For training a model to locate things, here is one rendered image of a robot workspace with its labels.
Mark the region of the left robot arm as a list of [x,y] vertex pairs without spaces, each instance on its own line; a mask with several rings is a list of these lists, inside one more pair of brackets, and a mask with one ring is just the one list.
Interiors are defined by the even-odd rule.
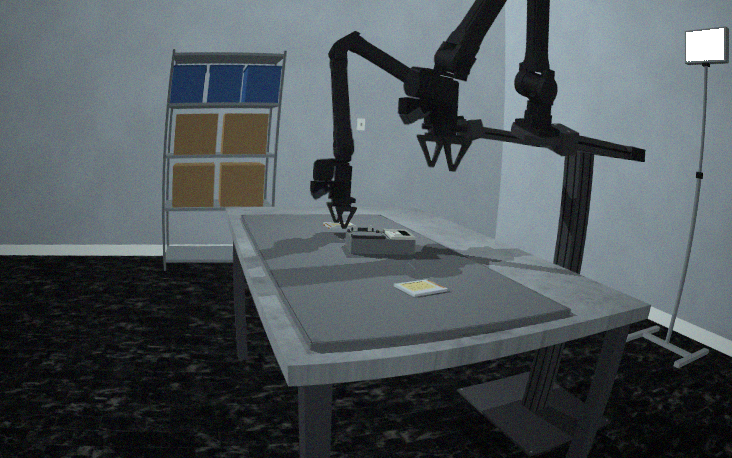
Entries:
[[[459,82],[453,78],[467,81],[480,45],[506,1],[475,0],[459,26],[435,53],[434,69],[410,68],[404,80],[404,91],[409,97],[399,98],[398,103],[398,114],[404,125],[424,117],[424,123],[451,125],[452,103],[448,102],[458,103],[459,95]],[[560,130],[551,126],[551,106],[558,88],[555,71],[550,70],[548,60],[549,10],[550,0],[527,0],[526,52],[514,80],[516,91],[529,99],[524,118],[516,118],[515,125],[538,137],[560,134]]]

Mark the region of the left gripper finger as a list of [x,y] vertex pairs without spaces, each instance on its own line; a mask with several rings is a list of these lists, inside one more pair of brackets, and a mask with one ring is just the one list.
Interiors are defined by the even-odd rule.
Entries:
[[[418,141],[420,143],[420,146],[421,146],[421,148],[423,150],[423,153],[425,155],[425,158],[426,158],[428,167],[434,167],[435,164],[436,164],[436,162],[437,162],[437,159],[439,157],[439,154],[441,152],[441,149],[443,147],[443,143],[442,143],[441,137],[439,137],[439,136],[431,136],[431,135],[420,135],[420,134],[417,134],[417,139],[418,139]],[[429,152],[428,152],[428,149],[427,149],[426,141],[437,142],[432,160],[430,159],[430,155],[429,155]]]
[[[460,164],[463,156],[465,155],[468,148],[472,144],[472,140],[456,138],[456,137],[448,137],[448,136],[441,136],[441,139],[442,139],[449,171],[455,172],[458,165]],[[451,144],[458,144],[458,145],[462,146],[455,162],[452,162]]]

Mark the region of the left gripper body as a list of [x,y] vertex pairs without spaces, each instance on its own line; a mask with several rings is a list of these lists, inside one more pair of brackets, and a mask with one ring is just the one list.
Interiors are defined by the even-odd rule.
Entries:
[[[425,133],[425,135],[431,135],[431,136],[448,136],[448,137],[456,137],[456,138],[463,138],[465,136],[461,135],[454,135],[456,132],[460,133],[467,133],[467,127],[461,127],[461,126],[452,126],[457,125],[457,116],[458,116],[458,103],[454,102],[448,102],[452,103],[452,123],[451,125],[448,124],[433,124],[433,123],[422,123],[422,129],[431,129],[431,133]],[[454,128],[452,128],[454,127]]]

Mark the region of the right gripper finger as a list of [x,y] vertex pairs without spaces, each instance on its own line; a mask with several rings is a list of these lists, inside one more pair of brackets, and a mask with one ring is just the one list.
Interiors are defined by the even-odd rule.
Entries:
[[340,222],[339,221],[339,218],[337,218],[337,219],[335,218],[335,215],[334,215],[334,212],[333,212],[333,209],[332,209],[332,207],[335,207],[335,206],[332,205],[331,202],[327,202],[327,206],[329,208],[329,211],[331,213],[331,216],[332,216],[332,219],[333,219],[334,223],[339,223]]
[[[341,224],[342,229],[346,229],[347,228],[347,226],[348,226],[351,218],[355,214],[356,210],[357,210],[357,207],[351,207],[351,208],[338,208],[338,207],[336,207],[337,215],[338,215],[338,218],[339,218],[339,221],[340,221],[340,224]],[[343,222],[343,218],[342,218],[342,214],[341,214],[342,211],[350,211],[350,214],[349,214],[349,216],[348,216],[347,221],[346,221],[345,224]]]

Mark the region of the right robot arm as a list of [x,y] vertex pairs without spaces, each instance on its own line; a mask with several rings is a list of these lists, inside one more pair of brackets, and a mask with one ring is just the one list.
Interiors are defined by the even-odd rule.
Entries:
[[366,41],[357,31],[346,35],[337,42],[331,47],[328,57],[332,60],[330,69],[333,108],[333,154],[335,158],[340,158],[340,156],[341,158],[318,159],[315,161],[316,167],[314,162],[314,181],[310,181],[310,192],[315,200],[327,193],[333,198],[345,198],[346,183],[334,182],[332,178],[334,177],[334,180],[341,182],[350,182],[352,180],[352,166],[348,163],[352,160],[354,153],[349,107],[348,59],[346,59],[348,50],[362,56],[402,82],[404,82],[410,70],[400,61]]

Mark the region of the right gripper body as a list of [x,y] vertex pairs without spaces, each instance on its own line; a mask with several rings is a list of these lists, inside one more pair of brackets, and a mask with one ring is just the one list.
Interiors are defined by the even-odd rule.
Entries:
[[[350,182],[343,181],[343,183],[346,183],[345,198],[333,198],[328,195],[328,199],[332,198],[331,204],[338,208],[351,208],[351,203],[356,203],[356,199],[353,197],[350,197],[351,196],[351,181]],[[346,205],[341,205],[343,203]]]

